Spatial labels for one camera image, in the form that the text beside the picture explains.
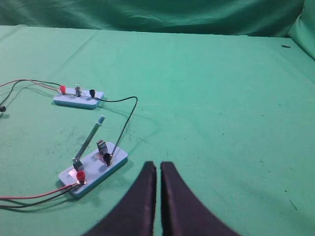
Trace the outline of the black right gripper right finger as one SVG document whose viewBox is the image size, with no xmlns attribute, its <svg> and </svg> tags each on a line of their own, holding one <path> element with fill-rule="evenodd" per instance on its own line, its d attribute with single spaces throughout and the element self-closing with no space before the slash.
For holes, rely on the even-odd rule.
<svg viewBox="0 0 315 236">
<path fill-rule="evenodd" d="M 161 224 L 164 236 L 237 236 L 186 185 L 173 162 L 161 169 Z"/>
</svg>

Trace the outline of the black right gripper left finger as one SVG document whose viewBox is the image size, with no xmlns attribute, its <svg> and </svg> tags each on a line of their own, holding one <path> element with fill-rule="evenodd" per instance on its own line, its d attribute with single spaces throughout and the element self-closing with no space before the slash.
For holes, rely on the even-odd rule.
<svg viewBox="0 0 315 236">
<path fill-rule="evenodd" d="M 152 236 L 156 210 L 157 172 L 144 163 L 138 177 L 118 204 L 89 229 L 86 236 Z"/>
</svg>

